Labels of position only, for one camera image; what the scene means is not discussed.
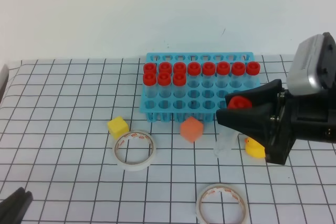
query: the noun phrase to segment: grid paper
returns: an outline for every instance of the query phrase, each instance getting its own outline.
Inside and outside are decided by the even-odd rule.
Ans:
[[[261,82],[280,78],[286,88],[292,59],[256,56]],[[279,166],[249,157],[240,135],[230,157],[216,159],[216,121],[190,144],[178,123],[148,123],[139,112],[144,63],[38,60],[10,71],[0,108],[0,200],[20,186],[30,190],[24,224],[197,223],[197,194],[214,183],[231,184],[247,199],[247,223],[334,223],[334,145],[297,140]],[[118,115],[152,134],[158,149],[149,168],[116,165],[106,122]],[[121,152],[132,160],[149,150],[130,142]],[[240,209],[218,194],[204,211],[211,223],[235,223]]]

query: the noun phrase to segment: rubber duck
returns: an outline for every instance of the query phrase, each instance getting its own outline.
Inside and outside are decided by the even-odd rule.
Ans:
[[[257,141],[248,137],[245,139],[245,150],[251,157],[262,158],[265,157],[265,148]]]

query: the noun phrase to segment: yellow cube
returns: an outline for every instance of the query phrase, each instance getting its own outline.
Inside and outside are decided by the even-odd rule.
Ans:
[[[117,140],[122,134],[130,131],[127,122],[121,116],[111,120],[107,123],[110,134],[115,140]]]

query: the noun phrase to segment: tape roll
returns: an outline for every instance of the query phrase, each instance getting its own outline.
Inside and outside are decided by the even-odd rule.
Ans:
[[[239,220],[239,222],[237,224],[244,224],[246,217],[247,217],[247,206],[245,204],[245,202],[243,201],[243,198],[237,193],[237,191],[235,191],[234,189],[232,189],[231,187],[229,187],[228,185],[225,184],[213,184],[210,185],[208,187],[206,187],[197,197],[197,201],[196,201],[196,216],[198,218],[198,221],[200,222],[200,224],[209,224],[209,222],[207,222],[202,214],[201,211],[201,204],[203,199],[210,195],[210,194],[214,194],[216,192],[223,192],[223,193],[229,193],[232,195],[233,198],[235,198],[240,207],[242,208],[243,211],[243,215],[241,217],[241,219]]]
[[[149,142],[150,148],[152,149],[149,157],[146,160],[139,162],[139,163],[126,163],[120,160],[117,155],[118,149],[124,143],[127,143],[128,140],[130,140],[131,138],[136,138],[136,137],[147,140]],[[123,134],[120,138],[118,138],[113,148],[113,155],[115,157],[115,160],[117,161],[117,165],[119,165],[122,169],[135,172],[138,170],[143,170],[152,164],[155,158],[155,155],[156,155],[156,145],[155,145],[154,139],[149,133],[146,133],[143,131],[131,131],[126,134]]]

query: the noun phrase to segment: orange cube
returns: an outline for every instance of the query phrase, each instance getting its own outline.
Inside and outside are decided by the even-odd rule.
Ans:
[[[180,135],[191,143],[194,143],[203,134],[203,123],[192,116],[181,123]]]

